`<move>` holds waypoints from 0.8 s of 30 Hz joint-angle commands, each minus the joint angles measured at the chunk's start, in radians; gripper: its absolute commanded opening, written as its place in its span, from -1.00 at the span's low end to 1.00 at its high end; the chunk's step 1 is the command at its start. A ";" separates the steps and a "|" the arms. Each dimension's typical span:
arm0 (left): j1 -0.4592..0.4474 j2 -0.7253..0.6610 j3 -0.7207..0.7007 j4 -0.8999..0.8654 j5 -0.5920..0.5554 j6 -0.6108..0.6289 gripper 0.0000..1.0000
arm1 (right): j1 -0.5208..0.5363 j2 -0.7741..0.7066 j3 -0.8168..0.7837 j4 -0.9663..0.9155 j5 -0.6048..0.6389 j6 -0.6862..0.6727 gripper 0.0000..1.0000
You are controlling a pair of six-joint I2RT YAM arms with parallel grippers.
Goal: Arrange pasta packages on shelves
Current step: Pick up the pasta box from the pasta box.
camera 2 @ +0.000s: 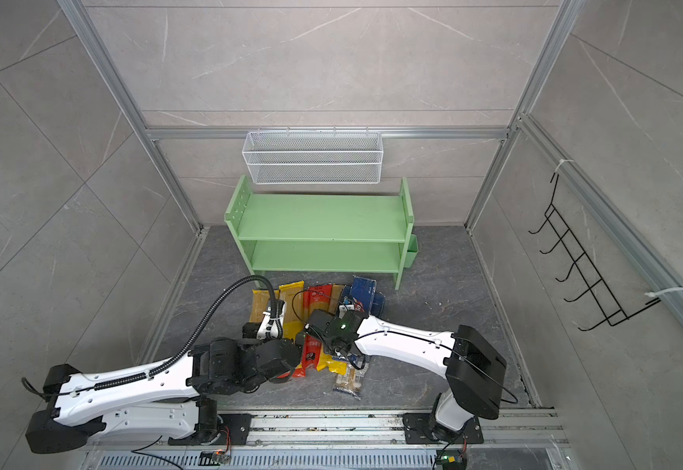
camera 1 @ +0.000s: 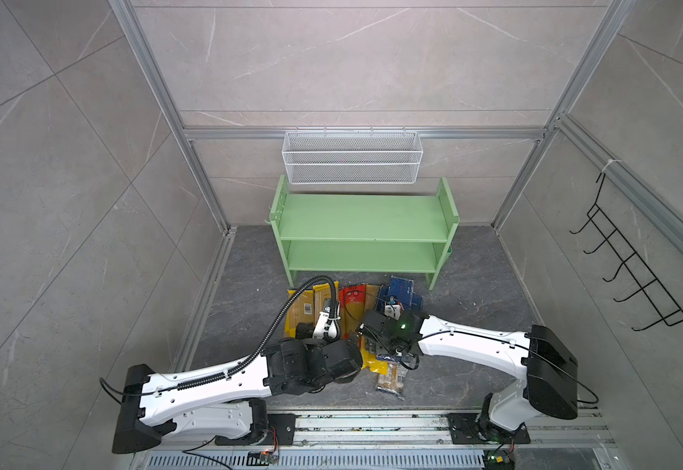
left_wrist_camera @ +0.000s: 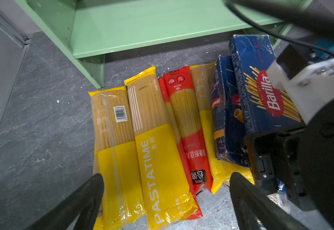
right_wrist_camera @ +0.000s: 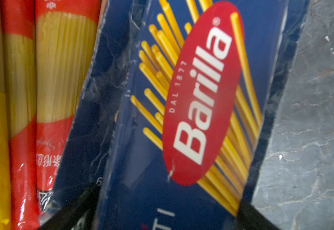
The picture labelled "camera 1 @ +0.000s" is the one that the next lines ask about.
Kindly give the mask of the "blue Barilla pasta bag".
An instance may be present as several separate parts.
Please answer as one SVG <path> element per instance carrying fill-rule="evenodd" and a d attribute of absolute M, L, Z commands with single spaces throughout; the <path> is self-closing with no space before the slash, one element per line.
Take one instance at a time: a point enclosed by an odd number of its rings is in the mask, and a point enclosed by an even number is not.
<path fill-rule="evenodd" d="M 421 311 L 424 307 L 424 300 L 415 292 L 414 285 L 415 282 L 412 279 L 392 276 L 390 283 L 379 290 L 376 311 L 382 313 L 384 306 L 390 304 L 390 299 L 394 299 L 406 311 Z"/>

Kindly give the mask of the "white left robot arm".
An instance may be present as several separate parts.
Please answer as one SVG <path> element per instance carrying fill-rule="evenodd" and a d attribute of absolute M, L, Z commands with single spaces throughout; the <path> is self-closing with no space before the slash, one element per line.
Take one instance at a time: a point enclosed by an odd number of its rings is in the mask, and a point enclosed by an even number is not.
<path fill-rule="evenodd" d="M 363 359 L 351 339 L 269 341 L 290 307 L 283 305 L 254 352 L 184 373 L 131 366 L 118 391 L 113 454 L 137 454 L 163 442 L 203 437 L 216 446 L 248 446 L 272 437 L 266 399 L 349 383 Z"/>

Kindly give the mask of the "yellow Pastatime spaghetti package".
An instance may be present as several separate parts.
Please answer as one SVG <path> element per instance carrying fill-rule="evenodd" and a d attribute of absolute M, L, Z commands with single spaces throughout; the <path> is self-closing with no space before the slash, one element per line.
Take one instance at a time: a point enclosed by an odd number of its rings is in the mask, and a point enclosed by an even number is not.
<path fill-rule="evenodd" d="M 315 285 L 313 290 L 315 293 L 315 309 L 318 312 L 319 318 L 319 313 L 324 302 L 326 300 L 331 300 L 332 294 L 335 294 L 336 298 L 339 298 L 339 282 L 335 281 L 333 283 L 333 288 L 331 288 L 329 284 Z"/>

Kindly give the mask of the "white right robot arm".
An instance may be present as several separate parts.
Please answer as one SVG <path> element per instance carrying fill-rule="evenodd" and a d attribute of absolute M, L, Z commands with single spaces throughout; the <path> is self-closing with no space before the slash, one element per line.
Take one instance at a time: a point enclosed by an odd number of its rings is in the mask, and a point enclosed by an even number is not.
<path fill-rule="evenodd" d="M 443 356 L 512 376 L 514 381 L 505 389 L 486 395 L 479 415 L 456 426 L 473 439 L 503 444 L 535 417 L 578 418 L 578 361 L 545 326 L 533 325 L 529 332 L 504 332 L 457 324 L 420 311 L 404 311 L 396 318 L 368 311 L 358 332 L 410 369 L 423 356 Z"/>

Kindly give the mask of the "clear brown spaghetti package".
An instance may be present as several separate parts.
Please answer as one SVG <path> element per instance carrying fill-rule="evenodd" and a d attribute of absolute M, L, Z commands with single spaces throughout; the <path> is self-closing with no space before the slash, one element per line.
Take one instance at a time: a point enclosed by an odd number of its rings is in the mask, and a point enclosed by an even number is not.
<path fill-rule="evenodd" d="M 388 362 L 386 373 L 378 376 L 376 391 L 402 400 L 407 372 L 401 364 Z"/>

